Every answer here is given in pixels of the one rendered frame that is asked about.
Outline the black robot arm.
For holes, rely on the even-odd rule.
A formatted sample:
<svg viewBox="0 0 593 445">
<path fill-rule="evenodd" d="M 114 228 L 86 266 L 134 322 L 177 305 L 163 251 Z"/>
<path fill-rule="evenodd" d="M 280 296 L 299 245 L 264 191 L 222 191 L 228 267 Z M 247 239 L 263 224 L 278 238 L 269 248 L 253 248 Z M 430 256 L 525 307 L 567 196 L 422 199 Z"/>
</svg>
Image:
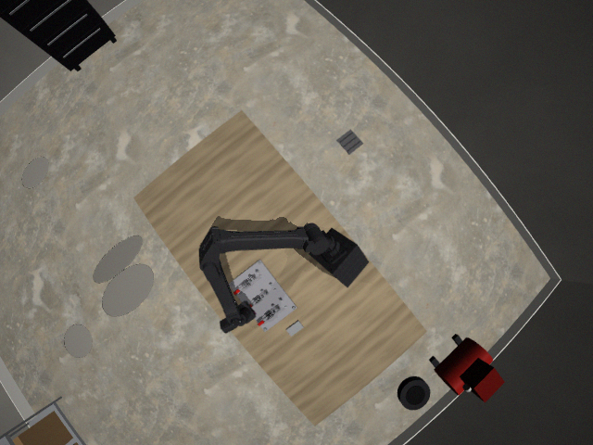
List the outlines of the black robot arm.
<svg viewBox="0 0 593 445">
<path fill-rule="evenodd" d="M 210 282 L 226 315 L 220 321 L 221 330 L 225 334 L 237 326 L 243 326 L 248 320 L 248 314 L 240 311 L 242 308 L 239 309 L 233 297 L 221 267 L 220 254 L 273 248 L 298 248 L 313 255 L 322 254 L 331 265 L 347 254 L 332 234 L 321 231 L 315 223 L 290 231 L 226 231 L 219 230 L 219 227 L 210 227 L 199 248 L 199 267 Z"/>
</svg>

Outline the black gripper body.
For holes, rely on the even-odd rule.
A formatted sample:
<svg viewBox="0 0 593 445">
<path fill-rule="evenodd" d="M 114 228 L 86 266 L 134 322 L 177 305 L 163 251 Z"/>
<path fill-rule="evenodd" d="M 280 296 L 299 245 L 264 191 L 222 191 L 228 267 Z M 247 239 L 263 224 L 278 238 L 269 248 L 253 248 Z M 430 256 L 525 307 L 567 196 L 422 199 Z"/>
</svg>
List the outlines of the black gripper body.
<svg viewBox="0 0 593 445">
<path fill-rule="evenodd" d="M 247 301 L 243 301 L 240 305 L 238 305 L 240 312 L 244 311 L 248 314 L 248 320 L 246 322 L 246 324 L 248 324 L 250 321 L 252 321 L 254 318 L 256 318 L 256 315 L 254 314 L 253 309 L 250 307 L 250 305 L 247 303 Z"/>
</svg>

